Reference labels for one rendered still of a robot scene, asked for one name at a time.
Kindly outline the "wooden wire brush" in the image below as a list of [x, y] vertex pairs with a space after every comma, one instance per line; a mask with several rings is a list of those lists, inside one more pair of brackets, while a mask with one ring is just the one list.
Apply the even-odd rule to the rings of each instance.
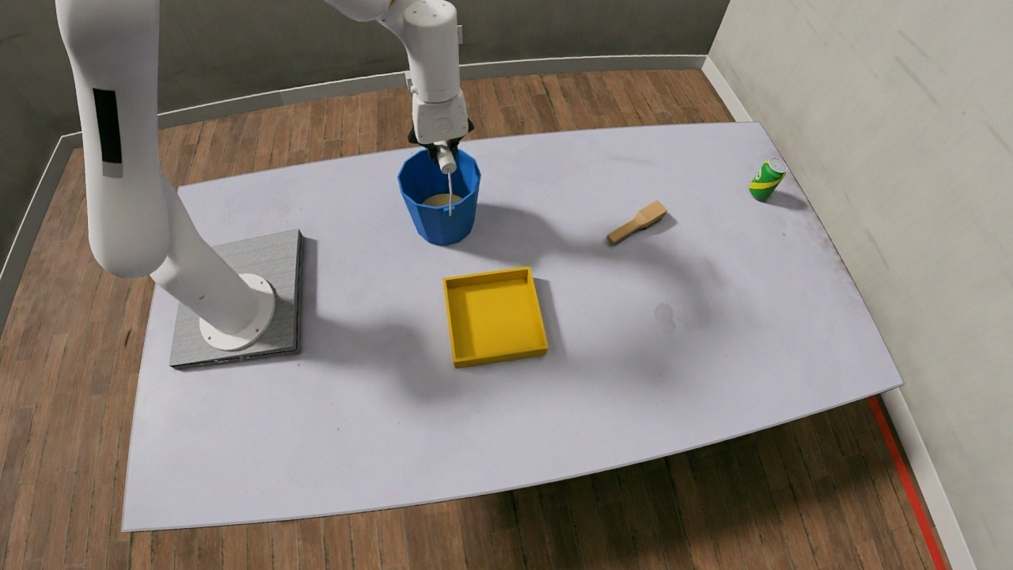
[[657, 199], [653, 203], [649, 203], [645, 208], [639, 210], [633, 220], [622, 225], [622, 227], [619, 227], [618, 230], [610, 232], [610, 234], [608, 234], [605, 238], [607, 238], [612, 244], [617, 243], [618, 241], [621, 241], [621, 239], [628, 237], [631, 232], [640, 230], [640, 228], [644, 228], [646, 230], [649, 225], [661, 220], [663, 216], [666, 215], [666, 212], [668, 212], [668, 209], [663, 207], [663, 203]]

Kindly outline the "green and yellow drink can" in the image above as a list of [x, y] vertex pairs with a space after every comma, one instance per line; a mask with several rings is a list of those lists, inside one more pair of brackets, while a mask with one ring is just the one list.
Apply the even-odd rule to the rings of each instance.
[[787, 165], [780, 158], [766, 160], [749, 185], [750, 195], [757, 200], [769, 199], [777, 185], [786, 176], [786, 170]]

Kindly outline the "yellow square tray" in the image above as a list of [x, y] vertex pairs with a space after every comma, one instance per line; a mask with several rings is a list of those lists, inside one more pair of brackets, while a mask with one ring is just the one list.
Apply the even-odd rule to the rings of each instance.
[[546, 355], [548, 343], [529, 267], [442, 280], [455, 369]]

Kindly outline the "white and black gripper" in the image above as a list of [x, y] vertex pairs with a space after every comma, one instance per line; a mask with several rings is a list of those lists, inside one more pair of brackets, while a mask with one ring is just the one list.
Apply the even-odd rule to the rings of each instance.
[[413, 93], [412, 103], [412, 118], [415, 123], [408, 135], [409, 143], [426, 147], [428, 158], [437, 165], [437, 151], [434, 144], [449, 139], [453, 159], [456, 160], [459, 142], [465, 137], [464, 135], [474, 130], [473, 123], [467, 118], [465, 97], [461, 87], [459, 93], [451, 100], [426, 102], [421, 101], [419, 95]]

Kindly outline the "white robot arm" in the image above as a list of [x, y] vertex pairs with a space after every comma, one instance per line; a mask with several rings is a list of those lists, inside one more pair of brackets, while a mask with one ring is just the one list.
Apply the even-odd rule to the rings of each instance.
[[[448, 101], [459, 93], [458, 19], [451, 3], [323, 1], [353, 21], [377, 21], [399, 37], [408, 51], [408, 90], [421, 101]], [[200, 333], [214, 348], [251, 345], [272, 320], [271, 286], [231, 269], [200, 237], [160, 172], [160, 0], [55, 0], [55, 12], [74, 73], [94, 257], [122, 278], [150, 275], [199, 315]]]

